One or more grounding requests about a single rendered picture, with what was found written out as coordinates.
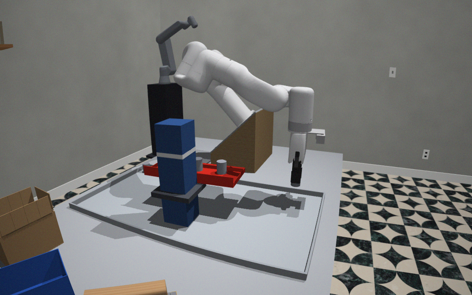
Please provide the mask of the blue open bin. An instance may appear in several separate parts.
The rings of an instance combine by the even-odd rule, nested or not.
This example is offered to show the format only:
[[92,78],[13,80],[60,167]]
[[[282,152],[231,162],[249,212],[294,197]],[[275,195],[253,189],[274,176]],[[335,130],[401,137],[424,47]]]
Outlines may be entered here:
[[75,295],[58,249],[0,268],[0,295]]

